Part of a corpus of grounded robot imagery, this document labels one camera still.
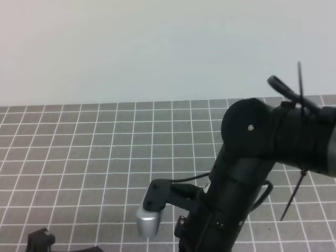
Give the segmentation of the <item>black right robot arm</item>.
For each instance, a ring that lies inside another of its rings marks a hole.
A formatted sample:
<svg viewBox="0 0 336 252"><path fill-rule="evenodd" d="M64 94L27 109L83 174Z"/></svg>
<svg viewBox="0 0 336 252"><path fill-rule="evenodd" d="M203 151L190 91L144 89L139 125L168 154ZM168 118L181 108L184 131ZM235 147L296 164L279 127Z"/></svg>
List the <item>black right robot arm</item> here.
<svg viewBox="0 0 336 252"><path fill-rule="evenodd" d="M296 167L302 176L335 177L335 108L317 106L276 76L267 81L285 100L271 107L250 98L228 108L223 145L204 186L189 178L151 181L136 214L141 236L158 233L171 204L188 211L174 229L180 251L231 251L249 213L272 191L267 176L276 163Z"/></svg>

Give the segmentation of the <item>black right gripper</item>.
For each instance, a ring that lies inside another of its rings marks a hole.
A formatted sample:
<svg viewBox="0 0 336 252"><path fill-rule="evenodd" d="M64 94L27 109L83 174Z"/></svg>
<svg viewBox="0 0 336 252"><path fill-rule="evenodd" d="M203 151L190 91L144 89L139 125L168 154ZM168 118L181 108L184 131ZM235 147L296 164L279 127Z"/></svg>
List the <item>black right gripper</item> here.
<svg viewBox="0 0 336 252"><path fill-rule="evenodd" d="M143 208L158 212L171 204L188 211L174 230L180 251L231 251L248 214L263 202L258 195L261 187L237 179L209 180L205 187L156 179L148 187Z"/></svg>

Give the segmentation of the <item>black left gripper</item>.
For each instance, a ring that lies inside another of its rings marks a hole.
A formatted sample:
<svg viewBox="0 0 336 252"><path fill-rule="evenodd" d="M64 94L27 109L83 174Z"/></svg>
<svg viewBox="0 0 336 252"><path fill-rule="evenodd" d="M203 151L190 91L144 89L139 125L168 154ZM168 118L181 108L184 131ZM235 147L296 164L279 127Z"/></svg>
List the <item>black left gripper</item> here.
<svg viewBox="0 0 336 252"><path fill-rule="evenodd" d="M49 233L48 229L42 228L28 234L26 252L51 252L53 244L56 242L56 237ZM89 247L79 250L70 250L69 252L103 252L98 247Z"/></svg>

